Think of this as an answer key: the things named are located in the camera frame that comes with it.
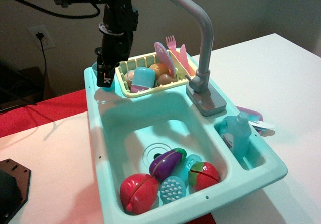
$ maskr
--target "purple eggplant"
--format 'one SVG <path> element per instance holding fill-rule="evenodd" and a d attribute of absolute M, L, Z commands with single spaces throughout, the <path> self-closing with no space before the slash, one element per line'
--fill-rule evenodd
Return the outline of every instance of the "purple eggplant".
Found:
<path fill-rule="evenodd" d="M 154 159 L 149 167 L 149 172 L 152 177 L 156 178 L 159 182 L 162 182 L 171 175 L 175 166 L 180 161 L 185 161 L 185 158 L 186 151 L 184 149 L 175 148 L 169 150 Z"/>

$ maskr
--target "table surface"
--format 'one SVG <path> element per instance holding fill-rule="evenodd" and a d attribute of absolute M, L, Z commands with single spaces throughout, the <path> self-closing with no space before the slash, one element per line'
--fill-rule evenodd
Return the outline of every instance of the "table surface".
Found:
<path fill-rule="evenodd" d="M 235 105 L 276 125 L 264 138 L 289 171 L 212 212 L 216 223 L 321 223 L 321 58 L 272 34 L 213 51 L 210 70 Z M 29 200 L 10 223 L 102 223 L 87 129 L 81 113 L 0 138 L 0 160 L 32 171 Z"/>

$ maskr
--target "electrical outlet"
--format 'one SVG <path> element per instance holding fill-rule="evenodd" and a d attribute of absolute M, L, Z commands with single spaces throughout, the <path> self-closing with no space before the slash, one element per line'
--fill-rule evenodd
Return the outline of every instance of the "electrical outlet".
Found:
<path fill-rule="evenodd" d="M 55 44 L 52 41 L 51 37 L 48 34 L 47 29 L 45 28 L 44 25 L 39 25 L 39 26 L 34 26 L 34 27 L 28 27 L 28 31 L 30 33 L 30 36 L 32 37 L 32 39 L 35 41 L 35 43 L 37 44 L 37 47 L 41 50 L 41 44 L 39 39 L 37 38 L 36 34 L 37 33 L 42 33 L 44 34 L 44 37 L 42 38 L 42 45 L 44 50 L 48 50 L 51 48 L 55 48 Z"/>

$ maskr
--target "gray faucet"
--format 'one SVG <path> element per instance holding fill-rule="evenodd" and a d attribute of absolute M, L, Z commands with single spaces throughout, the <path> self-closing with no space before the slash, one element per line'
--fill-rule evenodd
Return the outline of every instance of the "gray faucet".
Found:
<path fill-rule="evenodd" d="M 193 79 L 188 78 L 189 83 L 186 93 L 196 105 L 202 115 L 208 116 L 225 110 L 226 102 L 209 84 L 209 63 L 213 46 L 213 27 L 206 12 L 192 0 L 171 0 L 174 4 L 183 8 L 197 21 L 201 30 L 201 46 L 199 68 Z"/>

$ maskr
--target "blue bottle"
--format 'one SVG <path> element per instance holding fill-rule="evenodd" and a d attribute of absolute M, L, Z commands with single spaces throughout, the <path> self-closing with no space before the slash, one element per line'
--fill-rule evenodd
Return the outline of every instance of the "blue bottle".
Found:
<path fill-rule="evenodd" d="M 240 162 L 249 148 L 249 138 L 252 133 L 248 114 L 240 112 L 238 116 L 225 117 L 218 133 Z"/>

